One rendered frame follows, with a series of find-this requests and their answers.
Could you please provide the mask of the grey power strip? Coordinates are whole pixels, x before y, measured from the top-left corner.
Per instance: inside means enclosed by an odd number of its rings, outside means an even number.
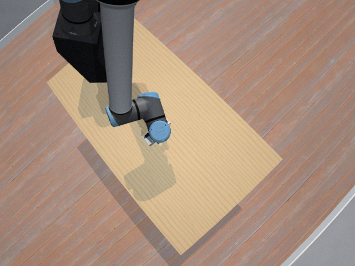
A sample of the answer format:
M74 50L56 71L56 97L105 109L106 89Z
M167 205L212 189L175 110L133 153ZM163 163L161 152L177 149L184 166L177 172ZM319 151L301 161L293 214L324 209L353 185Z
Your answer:
M148 132L147 132L148 133ZM147 133L145 133L144 135L146 135ZM143 137L143 139L147 142L147 144L149 145L149 146L151 146L151 145L153 145L155 142L153 141L153 143L151 143L147 138L144 138L144 135L142 136Z

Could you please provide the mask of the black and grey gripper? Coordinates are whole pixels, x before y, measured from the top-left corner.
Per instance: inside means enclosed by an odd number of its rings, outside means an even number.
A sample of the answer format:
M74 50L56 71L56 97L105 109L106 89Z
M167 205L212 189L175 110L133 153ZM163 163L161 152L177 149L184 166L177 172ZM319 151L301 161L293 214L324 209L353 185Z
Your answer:
M152 139L151 139L150 136L149 136L149 133L147 133L147 134L144 136L144 138L147 138L151 143L153 143Z

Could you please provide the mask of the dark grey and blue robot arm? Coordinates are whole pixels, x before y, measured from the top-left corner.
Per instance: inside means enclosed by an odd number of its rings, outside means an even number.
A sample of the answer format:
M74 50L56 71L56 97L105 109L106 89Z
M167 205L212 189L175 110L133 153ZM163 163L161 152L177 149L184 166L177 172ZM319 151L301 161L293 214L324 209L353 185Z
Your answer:
M59 23L68 36L86 38L96 31L95 12L100 12L109 95L105 109L111 126L143 119L150 138L162 143L170 137L171 129L158 93L142 93L132 100L134 10L139 1L59 0Z

